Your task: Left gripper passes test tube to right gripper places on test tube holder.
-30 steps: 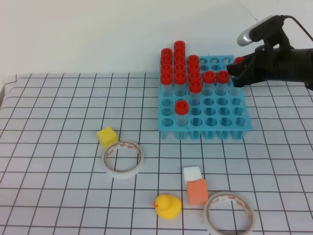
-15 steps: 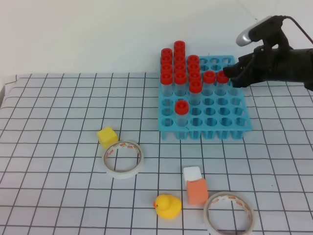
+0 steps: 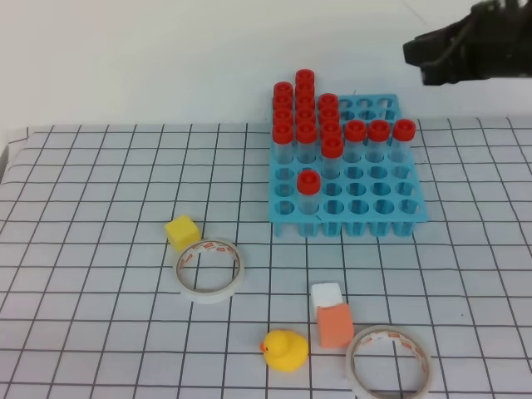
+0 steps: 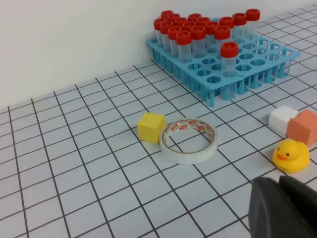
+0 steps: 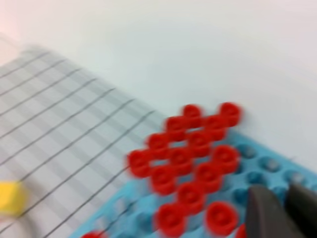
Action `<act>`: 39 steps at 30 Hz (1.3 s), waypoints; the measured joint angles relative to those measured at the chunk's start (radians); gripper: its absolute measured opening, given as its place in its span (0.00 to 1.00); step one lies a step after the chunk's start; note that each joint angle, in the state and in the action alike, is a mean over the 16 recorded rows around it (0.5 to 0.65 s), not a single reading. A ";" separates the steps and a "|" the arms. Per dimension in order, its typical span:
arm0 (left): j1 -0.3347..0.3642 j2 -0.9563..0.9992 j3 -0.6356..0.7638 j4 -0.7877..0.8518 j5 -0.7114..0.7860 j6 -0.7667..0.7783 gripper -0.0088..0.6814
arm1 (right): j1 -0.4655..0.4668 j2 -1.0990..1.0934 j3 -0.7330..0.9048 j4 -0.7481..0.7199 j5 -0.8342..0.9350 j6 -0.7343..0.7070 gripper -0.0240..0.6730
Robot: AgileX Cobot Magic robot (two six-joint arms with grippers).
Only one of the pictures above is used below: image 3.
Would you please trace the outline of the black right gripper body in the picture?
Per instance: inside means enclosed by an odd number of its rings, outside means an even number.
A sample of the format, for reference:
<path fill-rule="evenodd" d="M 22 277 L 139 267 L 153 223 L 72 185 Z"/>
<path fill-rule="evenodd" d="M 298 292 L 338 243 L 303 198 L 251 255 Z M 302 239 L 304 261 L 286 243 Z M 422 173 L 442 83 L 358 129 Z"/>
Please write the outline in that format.
<path fill-rule="evenodd" d="M 482 1 L 447 27 L 403 45 L 426 86 L 531 76 L 531 2 Z"/>

